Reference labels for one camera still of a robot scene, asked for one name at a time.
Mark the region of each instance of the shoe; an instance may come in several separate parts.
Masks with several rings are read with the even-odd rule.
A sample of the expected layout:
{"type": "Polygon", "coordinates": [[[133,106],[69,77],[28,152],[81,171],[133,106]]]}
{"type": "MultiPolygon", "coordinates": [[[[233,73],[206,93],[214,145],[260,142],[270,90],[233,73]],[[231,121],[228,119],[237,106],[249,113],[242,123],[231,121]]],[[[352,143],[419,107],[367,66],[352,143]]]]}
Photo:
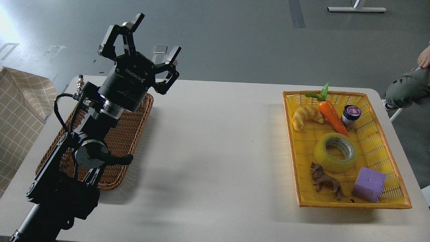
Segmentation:
{"type": "Polygon", "coordinates": [[[386,99],[382,99],[381,101],[385,107],[385,111],[387,111],[387,112],[398,109],[396,106],[388,104],[386,99]]]}

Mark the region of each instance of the toy carrot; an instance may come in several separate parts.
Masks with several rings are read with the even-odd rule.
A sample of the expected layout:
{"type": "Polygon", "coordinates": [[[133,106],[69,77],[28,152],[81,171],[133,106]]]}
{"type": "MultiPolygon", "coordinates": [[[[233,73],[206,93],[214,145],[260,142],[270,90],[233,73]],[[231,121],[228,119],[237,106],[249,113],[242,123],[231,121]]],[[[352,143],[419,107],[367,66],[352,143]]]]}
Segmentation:
{"type": "Polygon", "coordinates": [[[347,129],[345,128],[344,123],[342,123],[342,120],[336,113],[333,103],[329,100],[326,100],[328,91],[329,83],[327,82],[327,84],[322,88],[320,96],[316,93],[305,93],[305,96],[316,98],[319,101],[318,109],[324,115],[324,117],[329,120],[330,124],[335,128],[338,133],[344,134],[349,137],[347,129]]]}

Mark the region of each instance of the yellow tray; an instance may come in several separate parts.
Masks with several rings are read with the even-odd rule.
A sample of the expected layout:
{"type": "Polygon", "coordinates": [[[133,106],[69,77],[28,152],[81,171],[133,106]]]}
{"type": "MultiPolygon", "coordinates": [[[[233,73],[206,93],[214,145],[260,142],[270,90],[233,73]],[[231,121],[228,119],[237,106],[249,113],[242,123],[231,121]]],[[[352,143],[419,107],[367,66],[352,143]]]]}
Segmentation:
{"type": "Polygon", "coordinates": [[[328,208],[412,208],[405,184],[388,147],[381,124],[373,111],[369,99],[363,93],[329,91],[327,95],[327,100],[333,103],[339,117],[341,117],[345,105],[356,105],[362,111],[360,118],[348,132],[352,141],[357,145],[359,153],[357,162],[342,173],[326,171],[328,175],[340,181],[344,194],[348,198],[354,199],[355,203],[346,198],[338,201],[337,196],[331,193],[330,188],[326,186],[321,191],[316,192],[317,187],[313,186],[310,171],[311,162],[316,162],[313,157],[313,149],[324,134],[335,132],[335,130],[328,122],[319,124],[313,120],[306,121],[302,131],[294,130],[292,117],[296,109],[301,106],[318,106],[318,101],[315,98],[304,96],[308,92],[320,93],[320,91],[314,90],[283,92],[295,189],[299,206],[328,208]],[[368,202],[352,195],[355,180],[362,166],[387,175],[378,202],[368,202]]]}

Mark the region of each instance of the metal stand base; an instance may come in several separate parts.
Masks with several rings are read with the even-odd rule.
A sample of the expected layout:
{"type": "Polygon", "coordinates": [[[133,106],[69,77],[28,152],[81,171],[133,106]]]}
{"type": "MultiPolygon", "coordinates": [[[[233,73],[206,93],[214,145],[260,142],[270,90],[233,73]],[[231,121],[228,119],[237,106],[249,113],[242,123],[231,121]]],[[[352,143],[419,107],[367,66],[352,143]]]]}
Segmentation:
{"type": "Polygon", "coordinates": [[[327,7],[329,12],[386,12],[386,8],[327,7]]]}

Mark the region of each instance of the person's hand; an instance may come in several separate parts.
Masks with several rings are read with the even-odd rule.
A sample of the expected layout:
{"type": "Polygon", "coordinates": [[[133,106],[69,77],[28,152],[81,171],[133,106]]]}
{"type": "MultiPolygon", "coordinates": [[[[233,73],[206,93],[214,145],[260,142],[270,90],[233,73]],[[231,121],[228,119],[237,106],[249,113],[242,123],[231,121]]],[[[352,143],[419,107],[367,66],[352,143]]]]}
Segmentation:
{"type": "Polygon", "coordinates": [[[430,67],[430,45],[421,52],[418,57],[418,66],[421,68],[429,68],[430,67]]]}

